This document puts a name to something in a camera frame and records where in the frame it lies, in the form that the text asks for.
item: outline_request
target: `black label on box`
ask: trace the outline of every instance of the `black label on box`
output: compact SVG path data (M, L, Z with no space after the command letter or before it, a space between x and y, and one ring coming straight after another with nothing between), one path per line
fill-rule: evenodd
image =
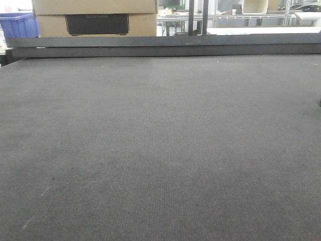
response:
M70 35L119 34L129 32L128 14L66 15Z

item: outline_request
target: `white container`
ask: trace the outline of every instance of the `white container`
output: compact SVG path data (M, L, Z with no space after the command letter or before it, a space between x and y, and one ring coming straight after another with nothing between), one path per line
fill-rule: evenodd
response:
M5 34L0 25L0 52L3 52L7 49Z
M243 14L266 14L268 5L268 0L244 0Z

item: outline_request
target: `gray metal beam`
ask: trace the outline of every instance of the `gray metal beam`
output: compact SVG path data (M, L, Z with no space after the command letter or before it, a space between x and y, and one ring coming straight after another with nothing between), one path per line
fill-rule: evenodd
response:
M233 36L175 36L128 38L14 38L8 39L10 48L17 47L170 47L264 44L318 44L321 34L253 34Z
M193 24L194 24L194 0L190 0L190 6L189 6L189 36L193 35Z
M202 21L202 35L207 35L207 22L209 17L209 0L203 0L203 21Z
M321 44L14 49L15 57L28 58L175 57L262 54L321 54Z

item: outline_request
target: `blue plastic crate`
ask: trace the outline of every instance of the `blue plastic crate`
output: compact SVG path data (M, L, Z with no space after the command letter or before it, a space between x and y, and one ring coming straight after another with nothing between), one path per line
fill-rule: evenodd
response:
M0 24L6 38L32 38L39 36L38 22L33 13L0 14Z

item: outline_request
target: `gray felt surface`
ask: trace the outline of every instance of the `gray felt surface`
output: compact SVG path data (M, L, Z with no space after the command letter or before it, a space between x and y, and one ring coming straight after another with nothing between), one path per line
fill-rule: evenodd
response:
M320 76L320 55L1 68L0 240L321 240Z

